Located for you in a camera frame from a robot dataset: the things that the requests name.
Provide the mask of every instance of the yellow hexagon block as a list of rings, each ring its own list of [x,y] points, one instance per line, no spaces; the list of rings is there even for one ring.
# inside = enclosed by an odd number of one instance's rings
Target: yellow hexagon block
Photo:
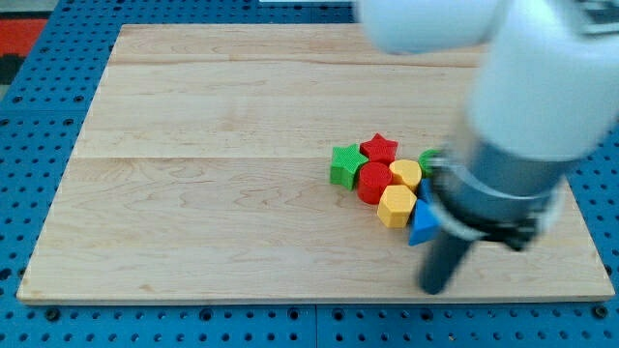
[[[417,196],[406,185],[385,188],[378,203],[378,217],[389,228],[405,227],[417,202]]]
[[[389,165],[395,185],[407,185],[413,192],[422,181],[422,167],[414,160],[398,159]]]

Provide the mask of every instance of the wooden surface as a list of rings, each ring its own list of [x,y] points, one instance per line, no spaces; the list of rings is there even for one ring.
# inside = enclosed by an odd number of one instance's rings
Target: wooden surface
[[[480,48],[398,57],[356,25],[123,27],[18,291],[27,304],[494,303],[613,295],[571,195],[528,252],[481,243],[447,291],[427,244],[328,184],[380,131],[449,132]]]

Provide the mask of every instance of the green block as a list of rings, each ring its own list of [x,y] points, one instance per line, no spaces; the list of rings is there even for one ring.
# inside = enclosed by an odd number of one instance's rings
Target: green block
[[[438,153],[440,153],[440,151],[435,149],[429,149],[423,151],[422,154],[419,156],[419,166],[422,167],[422,176],[424,178],[432,177],[432,168],[429,166],[429,160]]]
[[[368,162],[368,158],[359,153],[359,146],[334,147],[331,159],[331,184],[342,185],[352,190],[355,188],[359,168]]]

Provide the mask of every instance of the toy block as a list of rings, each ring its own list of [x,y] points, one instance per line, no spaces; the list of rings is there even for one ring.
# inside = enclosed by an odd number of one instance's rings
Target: toy block
[[[423,151],[419,155],[419,166],[422,168],[422,174],[424,178],[431,178],[432,176],[432,167],[429,165],[429,161],[436,155],[438,155],[440,151],[429,149]]]
[[[387,165],[396,160],[397,150],[397,141],[385,139],[379,133],[375,134],[370,141],[361,143],[361,153],[368,157],[369,161],[377,161]]]
[[[415,246],[434,239],[439,230],[440,224],[429,205],[421,199],[418,200],[415,204],[413,222],[410,224],[408,244]]]
[[[331,184],[342,185],[352,190],[357,180],[359,168],[368,162],[368,158],[359,153],[357,144],[348,147],[334,147],[331,159]]]
[[[385,188],[378,204],[378,217],[389,228],[405,227],[415,207],[417,197],[406,185]]]
[[[392,178],[393,175],[387,165],[381,162],[368,162],[359,171],[357,195],[368,204],[378,204]]]
[[[432,185],[429,179],[422,179],[421,183],[417,186],[417,198],[432,204]]]
[[[422,180],[422,168],[414,160],[399,159],[389,164],[394,174],[394,185],[406,185],[411,191],[417,190]]]

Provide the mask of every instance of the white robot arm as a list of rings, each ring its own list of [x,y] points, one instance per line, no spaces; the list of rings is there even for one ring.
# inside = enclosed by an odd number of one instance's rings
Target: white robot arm
[[[435,162],[443,229],[420,274],[440,292],[480,239],[520,250],[563,174],[619,114],[619,1],[360,0],[389,53],[491,41],[463,117]]]

